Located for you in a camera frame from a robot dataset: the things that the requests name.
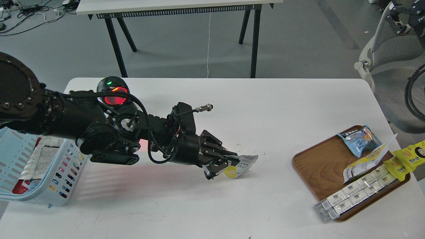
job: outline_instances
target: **brown tray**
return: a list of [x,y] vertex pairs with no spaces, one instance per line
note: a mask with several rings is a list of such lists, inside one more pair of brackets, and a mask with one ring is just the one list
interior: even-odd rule
[[[362,127],[361,125],[356,125],[346,131],[358,130]],[[370,171],[379,167],[383,161],[392,157],[393,154],[388,152],[381,162]],[[346,186],[344,185],[343,170],[356,160],[358,158],[350,151],[344,140],[340,136],[335,135],[296,154],[292,158],[292,165],[316,198],[321,201]],[[405,180],[402,182],[397,179],[377,194],[342,214],[336,221],[344,222],[348,220],[409,180],[410,174],[407,174]]]

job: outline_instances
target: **yellow snack bag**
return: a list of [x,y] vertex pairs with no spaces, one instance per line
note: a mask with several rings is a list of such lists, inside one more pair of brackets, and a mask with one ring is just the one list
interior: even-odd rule
[[403,164],[401,164],[400,161],[395,157],[392,157],[389,160],[384,161],[383,163],[385,168],[391,173],[391,175],[398,179],[400,182],[404,181],[404,179],[406,178],[406,174],[411,172],[405,166],[403,166]]
[[414,171],[417,166],[425,163],[425,140],[394,151],[393,154],[406,169]]

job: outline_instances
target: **white desk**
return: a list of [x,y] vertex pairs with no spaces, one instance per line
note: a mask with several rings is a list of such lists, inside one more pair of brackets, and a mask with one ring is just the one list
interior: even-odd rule
[[136,45],[124,23],[123,17],[145,17],[174,14],[211,13],[218,11],[245,11],[242,22],[239,44],[244,42],[249,14],[254,10],[254,31],[252,38],[251,72],[250,77],[255,78],[257,68],[258,37],[260,31],[260,17],[262,4],[282,3],[283,0],[84,0],[81,1],[76,10],[77,14],[87,14],[90,19],[93,14],[97,18],[105,19],[109,37],[114,49],[115,57],[122,77],[128,77],[124,60],[121,55],[118,40],[112,24],[112,18],[116,18],[130,44],[133,52],[137,51]]
[[247,4],[282,3],[283,0],[84,0],[78,5],[77,14],[99,14],[125,11],[204,8]]
[[[76,78],[69,90],[96,89]],[[178,101],[214,105],[195,114],[229,150],[258,154],[238,179],[206,180],[202,169],[88,162],[64,207],[9,203],[2,238],[423,238],[425,197],[414,176],[346,222],[324,224],[292,157],[353,125],[392,135],[368,84],[351,79],[126,79],[148,113],[166,116]],[[399,149],[393,143],[391,151]]]

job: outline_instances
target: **connector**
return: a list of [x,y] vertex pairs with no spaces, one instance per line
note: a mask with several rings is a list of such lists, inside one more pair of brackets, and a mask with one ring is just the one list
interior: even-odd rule
[[55,15],[59,16],[62,11],[60,9],[54,9]]
[[33,11],[40,10],[40,6],[38,6],[38,4],[23,6],[23,7],[20,8],[20,10],[23,14],[25,14],[25,13],[30,13],[30,12],[33,12]]
[[65,0],[63,1],[62,6],[66,7],[70,2],[71,0]]

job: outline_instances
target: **plastic basket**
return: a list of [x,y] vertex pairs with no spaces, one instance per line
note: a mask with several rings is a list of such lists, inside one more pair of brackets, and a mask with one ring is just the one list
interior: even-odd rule
[[52,160],[46,175],[35,189],[12,193],[38,136],[0,130],[0,200],[62,206],[70,198],[86,161],[75,143],[66,139]]

